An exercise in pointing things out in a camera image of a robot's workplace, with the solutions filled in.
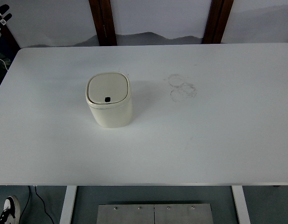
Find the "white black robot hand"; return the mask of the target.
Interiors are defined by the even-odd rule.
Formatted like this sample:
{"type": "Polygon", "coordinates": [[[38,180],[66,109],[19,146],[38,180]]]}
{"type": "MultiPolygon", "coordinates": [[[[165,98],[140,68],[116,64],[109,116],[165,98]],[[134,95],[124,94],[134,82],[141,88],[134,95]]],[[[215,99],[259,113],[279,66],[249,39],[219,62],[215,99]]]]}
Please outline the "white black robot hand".
{"type": "Polygon", "coordinates": [[[5,14],[8,10],[9,10],[9,5],[4,4],[4,5],[0,6],[0,20],[2,19],[1,23],[7,23],[7,21],[12,18],[11,13],[8,13],[4,18],[1,17],[1,15],[5,14]]]}

